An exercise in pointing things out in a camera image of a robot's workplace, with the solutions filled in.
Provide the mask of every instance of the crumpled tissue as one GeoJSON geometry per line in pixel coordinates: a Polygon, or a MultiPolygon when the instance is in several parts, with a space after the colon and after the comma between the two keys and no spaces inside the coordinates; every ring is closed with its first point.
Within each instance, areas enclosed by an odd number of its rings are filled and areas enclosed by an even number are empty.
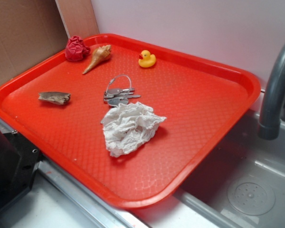
{"type": "Polygon", "coordinates": [[[79,61],[87,56],[90,51],[91,48],[87,47],[79,36],[72,36],[66,44],[66,59],[69,61],[79,61]]]}
{"type": "Polygon", "coordinates": [[[107,150],[113,157],[137,150],[155,135],[165,119],[140,102],[120,103],[117,108],[110,109],[101,121],[107,150]]]}

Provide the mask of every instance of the wooden panel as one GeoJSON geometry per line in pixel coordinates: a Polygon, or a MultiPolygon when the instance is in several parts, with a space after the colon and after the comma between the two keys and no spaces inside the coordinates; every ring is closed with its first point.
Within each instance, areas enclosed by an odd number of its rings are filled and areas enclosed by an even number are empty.
{"type": "Polygon", "coordinates": [[[86,38],[99,33],[90,0],[56,0],[69,37],[86,38]]]}
{"type": "Polygon", "coordinates": [[[0,1],[0,85],[65,48],[54,0],[0,1]]]}

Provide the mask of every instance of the silver key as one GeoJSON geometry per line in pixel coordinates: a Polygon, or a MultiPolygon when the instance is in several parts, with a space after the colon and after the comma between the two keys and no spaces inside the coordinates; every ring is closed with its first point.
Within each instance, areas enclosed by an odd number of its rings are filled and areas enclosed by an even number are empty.
{"type": "MultiPolygon", "coordinates": [[[[129,98],[140,98],[141,96],[140,95],[129,95],[129,96],[127,96],[126,97],[126,99],[129,99],[129,98]]],[[[115,99],[115,98],[124,98],[124,96],[115,96],[113,99],[115,99]]],[[[104,99],[104,102],[109,102],[109,100],[112,100],[112,98],[105,98],[104,99]]]]}
{"type": "Polygon", "coordinates": [[[132,94],[134,94],[134,93],[133,93],[133,92],[130,92],[130,93],[120,93],[120,94],[116,94],[116,95],[113,95],[113,94],[105,94],[105,95],[104,95],[104,98],[105,98],[105,99],[106,99],[106,98],[110,99],[110,98],[114,98],[114,97],[121,97],[121,96],[132,95],[132,94]]]}
{"type": "Polygon", "coordinates": [[[104,94],[110,94],[110,95],[117,95],[120,93],[127,93],[127,92],[133,92],[135,91],[135,88],[129,88],[129,89],[120,89],[120,88],[115,88],[115,89],[108,89],[108,91],[104,92],[104,94]]]}
{"type": "Polygon", "coordinates": [[[120,103],[127,105],[129,103],[129,100],[127,98],[121,97],[116,97],[108,100],[108,105],[111,107],[118,107],[120,103]]]}

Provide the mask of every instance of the sink basin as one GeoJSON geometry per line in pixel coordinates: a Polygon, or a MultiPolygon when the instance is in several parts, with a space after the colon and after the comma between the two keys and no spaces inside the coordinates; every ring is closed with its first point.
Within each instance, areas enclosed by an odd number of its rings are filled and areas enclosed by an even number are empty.
{"type": "Polygon", "coordinates": [[[285,228],[285,123],[266,141],[257,119],[249,110],[181,189],[239,227],[285,228]]]}

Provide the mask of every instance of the crumpled red paper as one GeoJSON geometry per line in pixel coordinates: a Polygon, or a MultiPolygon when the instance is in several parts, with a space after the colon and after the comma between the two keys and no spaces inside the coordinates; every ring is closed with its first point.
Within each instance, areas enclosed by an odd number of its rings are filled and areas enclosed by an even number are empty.
{"type": "Polygon", "coordinates": [[[87,56],[91,48],[84,44],[84,41],[79,36],[72,36],[66,44],[66,59],[69,61],[79,61],[87,56]]]}

